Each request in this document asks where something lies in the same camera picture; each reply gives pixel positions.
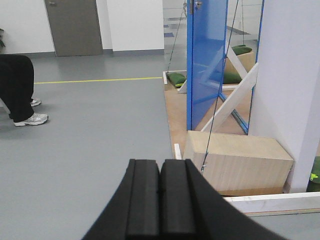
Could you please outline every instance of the blue door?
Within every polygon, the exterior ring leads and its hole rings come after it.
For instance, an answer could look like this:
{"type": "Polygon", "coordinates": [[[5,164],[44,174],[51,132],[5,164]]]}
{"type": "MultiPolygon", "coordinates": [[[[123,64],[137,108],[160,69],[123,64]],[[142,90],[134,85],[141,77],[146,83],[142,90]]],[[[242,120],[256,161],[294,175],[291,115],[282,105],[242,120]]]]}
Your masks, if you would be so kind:
{"type": "Polygon", "coordinates": [[[228,0],[188,0],[187,129],[194,130],[223,82],[228,0]]]}

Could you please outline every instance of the wall baseboard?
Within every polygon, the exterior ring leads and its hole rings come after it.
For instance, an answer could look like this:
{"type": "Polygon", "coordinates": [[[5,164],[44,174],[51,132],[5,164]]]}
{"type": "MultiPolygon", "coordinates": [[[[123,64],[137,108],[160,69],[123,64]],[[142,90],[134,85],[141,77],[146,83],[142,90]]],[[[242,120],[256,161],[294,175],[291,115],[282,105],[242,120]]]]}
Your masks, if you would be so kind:
{"type": "Polygon", "coordinates": [[[165,54],[164,49],[113,51],[113,56],[115,57],[155,56],[155,55],[163,55],[163,54],[165,54]]]}
{"type": "Polygon", "coordinates": [[[15,53],[15,55],[24,55],[30,59],[54,58],[56,56],[56,52],[46,51],[46,52],[15,53]]]}
{"type": "MultiPolygon", "coordinates": [[[[133,51],[113,51],[112,49],[103,49],[103,55],[112,55],[114,57],[136,57],[136,56],[156,56],[165,54],[164,49],[152,49],[152,50],[133,50],[133,51]]],[[[54,58],[56,52],[27,52],[27,53],[15,53],[15,55],[24,55],[31,59],[37,58],[54,58]]]]}

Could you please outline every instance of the yellow floor line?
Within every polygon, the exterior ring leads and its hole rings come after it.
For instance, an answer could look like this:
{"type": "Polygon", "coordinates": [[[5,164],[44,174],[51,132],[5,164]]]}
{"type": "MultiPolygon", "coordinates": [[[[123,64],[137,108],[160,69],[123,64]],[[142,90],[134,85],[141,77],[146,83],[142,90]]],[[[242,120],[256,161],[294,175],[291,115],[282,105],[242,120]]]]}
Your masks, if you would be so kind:
{"type": "Polygon", "coordinates": [[[111,81],[129,81],[129,80],[147,80],[162,79],[162,77],[137,77],[137,78],[115,78],[115,79],[97,79],[97,80],[75,80],[75,81],[41,81],[34,84],[69,84],[69,83],[90,83],[90,82],[111,82],[111,81]]]}

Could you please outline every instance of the cable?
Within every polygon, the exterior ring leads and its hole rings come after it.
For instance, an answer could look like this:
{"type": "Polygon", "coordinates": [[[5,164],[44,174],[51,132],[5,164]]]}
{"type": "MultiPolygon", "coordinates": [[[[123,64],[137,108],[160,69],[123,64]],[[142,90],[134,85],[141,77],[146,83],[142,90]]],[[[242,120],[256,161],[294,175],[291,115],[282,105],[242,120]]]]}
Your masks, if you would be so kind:
{"type": "MultiPolygon", "coordinates": [[[[228,51],[229,51],[229,47],[230,47],[230,40],[231,40],[231,35],[232,35],[233,29],[234,29],[236,13],[237,13],[237,9],[238,9],[238,3],[239,3],[239,0],[236,1],[235,11],[234,11],[234,16],[233,16],[233,21],[232,21],[232,27],[231,27],[231,32],[230,32],[229,41],[228,41],[228,47],[227,47],[226,54],[225,54],[226,56],[228,55],[228,51]]],[[[222,91],[222,85],[223,85],[223,81],[220,82],[219,92],[222,91]]],[[[207,143],[207,146],[206,146],[205,155],[204,155],[203,163],[202,163],[202,166],[201,166],[201,174],[202,175],[204,174],[205,167],[206,167],[205,163],[206,163],[206,159],[207,159],[207,156],[208,156],[208,153],[209,153],[208,149],[209,149],[209,143],[210,143],[212,128],[214,126],[214,120],[215,120],[215,114],[216,114],[216,110],[217,110],[217,105],[218,105],[218,97],[217,97],[217,99],[215,101],[215,106],[214,106],[213,117],[212,117],[210,132],[209,132],[208,143],[207,143]]]]}
{"type": "Polygon", "coordinates": [[[181,23],[181,20],[182,20],[182,15],[185,13],[185,6],[186,6],[186,0],[184,0],[184,3],[183,3],[183,8],[182,8],[181,16],[180,16],[180,21],[179,21],[179,24],[178,24],[178,28],[176,30],[174,43],[173,43],[173,47],[172,47],[172,51],[171,51],[171,55],[170,55],[170,59],[169,59],[168,68],[167,68],[166,73],[168,73],[169,69],[170,69],[170,65],[171,65],[171,61],[172,61],[172,55],[174,54],[176,41],[177,41],[177,37],[178,37],[178,32],[179,32],[179,28],[180,28],[180,23],[181,23]]]}

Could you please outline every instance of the wooden floor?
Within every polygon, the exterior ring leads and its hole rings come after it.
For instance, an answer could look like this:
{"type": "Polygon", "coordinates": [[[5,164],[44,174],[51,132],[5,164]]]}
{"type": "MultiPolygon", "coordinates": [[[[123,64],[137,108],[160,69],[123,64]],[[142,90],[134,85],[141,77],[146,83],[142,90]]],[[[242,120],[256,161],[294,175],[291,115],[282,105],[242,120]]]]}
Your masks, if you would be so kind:
{"type": "MultiPolygon", "coordinates": [[[[187,137],[187,94],[178,93],[177,89],[170,83],[168,83],[168,86],[165,89],[165,104],[168,114],[173,156],[175,155],[174,144],[179,144],[181,155],[183,156],[187,137]]],[[[224,91],[223,93],[226,96],[228,96],[232,93],[232,91],[224,91]]],[[[223,102],[220,99],[218,99],[217,109],[219,109],[222,103],[223,102]]],[[[239,112],[242,118],[246,121],[249,120],[250,104],[251,92],[248,92],[247,96],[236,108],[236,110],[239,112]]],[[[205,124],[208,122],[208,120],[213,116],[214,106],[215,103],[208,110],[203,120],[199,123],[195,130],[200,131],[202,127],[204,127],[205,124]]],[[[219,129],[216,132],[237,135],[245,134],[232,115],[230,115],[226,119],[226,121],[221,125],[221,127],[219,127],[219,129]]]]}

